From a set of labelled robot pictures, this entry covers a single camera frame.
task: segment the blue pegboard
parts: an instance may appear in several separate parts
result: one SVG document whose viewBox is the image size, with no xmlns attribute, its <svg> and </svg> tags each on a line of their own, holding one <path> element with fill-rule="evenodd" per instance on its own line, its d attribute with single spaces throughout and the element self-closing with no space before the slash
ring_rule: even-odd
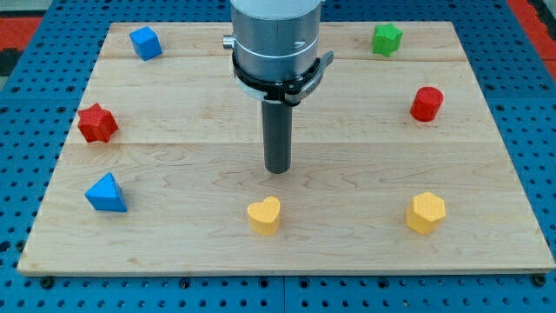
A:
<svg viewBox="0 0 556 313">
<path fill-rule="evenodd" d="M 503 0 L 327 0 L 323 21 L 452 21 L 551 250 L 556 86 Z M 556 276 L 27 278 L 15 270 L 112 22 L 227 0 L 56 0 L 0 92 L 0 311 L 555 311 Z"/>
</svg>

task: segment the yellow polygonal block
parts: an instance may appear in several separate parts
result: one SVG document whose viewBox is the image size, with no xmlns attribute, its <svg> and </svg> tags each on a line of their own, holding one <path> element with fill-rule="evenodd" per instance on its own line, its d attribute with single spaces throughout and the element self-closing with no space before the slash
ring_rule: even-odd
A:
<svg viewBox="0 0 556 313">
<path fill-rule="evenodd" d="M 261 203 L 251 203 L 247 207 L 249 226 L 263 236 L 272 236 L 280 227 L 280 200 L 269 196 Z"/>
<path fill-rule="evenodd" d="M 444 200 L 431 192 L 414 196 L 406 210 L 406 224 L 425 235 L 436 230 L 446 217 Z"/>
</svg>

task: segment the black cylinder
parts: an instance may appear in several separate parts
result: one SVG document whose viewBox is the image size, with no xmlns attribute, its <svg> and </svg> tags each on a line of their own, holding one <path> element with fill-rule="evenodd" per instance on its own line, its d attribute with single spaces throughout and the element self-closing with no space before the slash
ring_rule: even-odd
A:
<svg viewBox="0 0 556 313">
<path fill-rule="evenodd" d="M 292 152 L 291 106 L 262 102 L 262 139 L 267 170 L 275 174 L 288 170 Z"/>
</svg>

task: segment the green block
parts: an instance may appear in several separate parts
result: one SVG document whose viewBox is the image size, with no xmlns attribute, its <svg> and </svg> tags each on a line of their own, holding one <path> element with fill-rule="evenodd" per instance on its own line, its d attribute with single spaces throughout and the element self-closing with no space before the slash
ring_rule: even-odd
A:
<svg viewBox="0 0 556 313">
<path fill-rule="evenodd" d="M 373 53 L 390 57 L 392 52 L 400 48 L 403 31 L 395 28 L 393 23 L 376 25 L 373 36 Z"/>
</svg>

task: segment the plastic block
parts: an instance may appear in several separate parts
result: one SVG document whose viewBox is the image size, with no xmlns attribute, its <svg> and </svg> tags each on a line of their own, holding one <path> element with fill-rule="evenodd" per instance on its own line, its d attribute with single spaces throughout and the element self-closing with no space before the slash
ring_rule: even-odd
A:
<svg viewBox="0 0 556 313">
<path fill-rule="evenodd" d="M 87 192 L 85 197 L 95 210 L 127 212 L 122 188 L 116 182 L 112 173 L 103 176 Z"/>
<path fill-rule="evenodd" d="M 95 103 L 86 110 L 79 110 L 79 124 L 77 127 L 87 140 L 87 143 L 102 141 L 107 143 L 110 136 L 118 130 L 116 120 L 109 110 L 103 110 Z"/>
<path fill-rule="evenodd" d="M 145 26 L 129 34 L 133 48 L 143 61 L 150 60 L 162 54 L 162 48 L 158 42 L 158 36 L 149 27 Z"/>
<path fill-rule="evenodd" d="M 251 229 L 263 236 L 272 236 L 280 227 L 280 200 L 269 196 L 261 203 L 251 203 L 247 212 Z"/>
<path fill-rule="evenodd" d="M 446 217 L 444 200 L 431 192 L 414 196 L 406 210 L 406 224 L 425 235 L 436 230 Z"/>
<path fill-rule="evenodd" d="M 376 25 L 373 36 L 373 53 L 390 57 L 392 52 L 400 48 L 403 31 L 394 27 L 393 23 Z"/>
<path fill-rule="evenodd" d="M 409 112 L 418 121 L 430 122 L 436 118 L 443 101 L 442 91 L 434 87 L 423 87 L 417 90 L 414 104 Z"/>
</svg>

